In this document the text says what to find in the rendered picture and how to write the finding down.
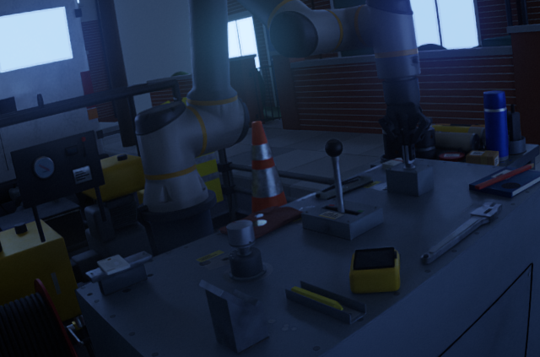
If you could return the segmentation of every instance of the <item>workbench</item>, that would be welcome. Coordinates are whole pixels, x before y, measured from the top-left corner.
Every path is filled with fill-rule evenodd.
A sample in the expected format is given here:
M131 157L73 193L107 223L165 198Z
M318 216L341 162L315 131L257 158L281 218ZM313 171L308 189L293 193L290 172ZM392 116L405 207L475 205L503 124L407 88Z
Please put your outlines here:
M96 357L234 356L216 341L201 280L261 301L269 337L246 357L510 357L540 355L540 305L533 264L540 262L540 184L514 198L471 192L468 184L497 167L416 160L434 167L435 188L421 197L381 190L378 165L362 175L379 181L345 194L345 201L382 207L384 223L352 241L305 230L294 222L256 240L267 272L249 282L229 276L226 235L216 233L154 257L148 279L103 296L98 284L77 290ZM469 219L486 201L502 203L499 217L478 228L429 265L420 257ZM288 206L314 207L315 194ZM356 295L349 287L357 249L395 247L401 288ZM222 251L210 263L197 259ZM365 304L362 320L347 324L285 297L300 281Z

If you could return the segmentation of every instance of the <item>notebook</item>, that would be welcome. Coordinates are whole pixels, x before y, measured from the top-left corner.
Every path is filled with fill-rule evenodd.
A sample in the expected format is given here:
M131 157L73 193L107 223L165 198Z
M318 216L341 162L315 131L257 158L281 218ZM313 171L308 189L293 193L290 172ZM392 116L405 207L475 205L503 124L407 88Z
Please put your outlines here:
M488 194L500 195L502 197L512 198L515 197L522 191L525 191L527 188L534 186L537 182L540 181L540 171L536 170L527 170L517 176L513 176L507 180L499 181L493 184L493 186L485 187L483 190L477 190L474 186L480 184L484 181L490 180L500 174L505 172L510 172L510 169L498 170L495 173L490 174L489 176L484 177L481 180L475 181L469 184L469 190L486 192Z

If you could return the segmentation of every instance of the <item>gauge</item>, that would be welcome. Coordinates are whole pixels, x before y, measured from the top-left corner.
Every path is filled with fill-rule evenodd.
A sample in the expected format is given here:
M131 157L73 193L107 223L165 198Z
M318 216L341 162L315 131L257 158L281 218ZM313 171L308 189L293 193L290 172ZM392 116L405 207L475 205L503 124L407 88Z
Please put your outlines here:
M49 178L54 173L54 161L50 157L41 156L34 162L34 173L42 179Z

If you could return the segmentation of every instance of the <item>small cardboard box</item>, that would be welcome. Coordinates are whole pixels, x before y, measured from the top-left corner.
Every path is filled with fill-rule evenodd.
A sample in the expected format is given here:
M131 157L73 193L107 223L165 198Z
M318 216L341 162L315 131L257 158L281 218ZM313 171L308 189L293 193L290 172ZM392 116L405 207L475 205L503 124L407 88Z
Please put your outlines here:
M473 150L469 152L465 161L475 165L499 165L499 152L494 150Z

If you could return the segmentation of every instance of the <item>red pencil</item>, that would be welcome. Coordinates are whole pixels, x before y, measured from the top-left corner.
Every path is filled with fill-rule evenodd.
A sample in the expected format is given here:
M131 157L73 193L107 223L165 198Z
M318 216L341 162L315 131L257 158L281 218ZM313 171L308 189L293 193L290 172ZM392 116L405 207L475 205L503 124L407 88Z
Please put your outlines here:
M492 178L491 180L484 181L480 184L477 184L474 186L477 190L483 190L485 187L493 186L493 184L503 181L506 179L509 179L510 177L517 176L518 174L521 174L527 170L530 170L532 168L532 164L530 165L524 165L523 167L520 167L519 169L515 169L511 171L510 173L501 174L500 176L496 176L495 178Z

